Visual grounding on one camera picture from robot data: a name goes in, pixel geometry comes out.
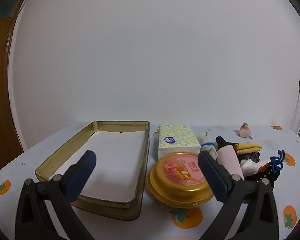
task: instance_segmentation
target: metal screw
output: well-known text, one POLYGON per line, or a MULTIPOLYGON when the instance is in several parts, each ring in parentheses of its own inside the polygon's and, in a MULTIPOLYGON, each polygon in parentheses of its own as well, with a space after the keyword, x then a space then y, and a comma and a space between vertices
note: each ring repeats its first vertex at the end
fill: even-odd
POLYGON ((239 181, 241 179, 241 177, 238 174, 233 174, 232 179, 235 181, 239 181))
POLYGON ((265 185, 268 185, 269 184, 269 179, 263 178, 262 183, 265 184, 265 185))
POLYGON ((61 180, 61 178, 62 178, 62 176, 60 174, 57 174, 57 175, 54 175, 52 179, 54 181, 59 181, 59 180, 61 180))
POLYGON ((25 184, 26 184, 26 185, 30 185, 31 182, 32 182, 32 179, 26 179, 26 180, 25 180, 25 184))

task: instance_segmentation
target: wooden door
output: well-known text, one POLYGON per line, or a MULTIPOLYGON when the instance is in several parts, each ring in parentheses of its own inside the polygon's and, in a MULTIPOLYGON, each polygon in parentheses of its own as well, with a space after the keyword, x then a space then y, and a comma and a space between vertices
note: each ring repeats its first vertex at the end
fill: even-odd
POLYGON ((0 5, 0 169, 23 153, 10 110, 8 59, 13 28, 24 0, 0 5))

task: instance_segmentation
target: pink label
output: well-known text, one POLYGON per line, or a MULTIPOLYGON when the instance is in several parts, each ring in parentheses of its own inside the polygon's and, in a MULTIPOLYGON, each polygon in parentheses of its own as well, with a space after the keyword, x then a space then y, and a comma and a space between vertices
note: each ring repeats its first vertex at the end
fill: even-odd
POLYGON ((205 181, 196 156, 182 154, 169 158, 163 165, 168 179, 181 185, 197 185, 205 181))

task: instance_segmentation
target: gold round container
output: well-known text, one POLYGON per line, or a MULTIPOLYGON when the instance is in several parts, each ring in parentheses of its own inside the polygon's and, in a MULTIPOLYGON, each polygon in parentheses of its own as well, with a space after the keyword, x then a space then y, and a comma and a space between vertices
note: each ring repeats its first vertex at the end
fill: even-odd
POLYGON ((150 192, 175 208, 192 208, 207 203, 213 193, 198 166, 196 153, 171 153, 162 157, 148 175, 150 192))

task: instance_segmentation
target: yellow cloth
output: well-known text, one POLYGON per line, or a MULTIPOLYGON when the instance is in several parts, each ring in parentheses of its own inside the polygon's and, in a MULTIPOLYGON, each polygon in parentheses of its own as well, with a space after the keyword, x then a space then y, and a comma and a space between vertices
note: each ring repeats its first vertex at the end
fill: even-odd
POLYGON ((262 146, 256 143, 236 143, 234 148, 237 154, 253 153, 262 150, 262 146))

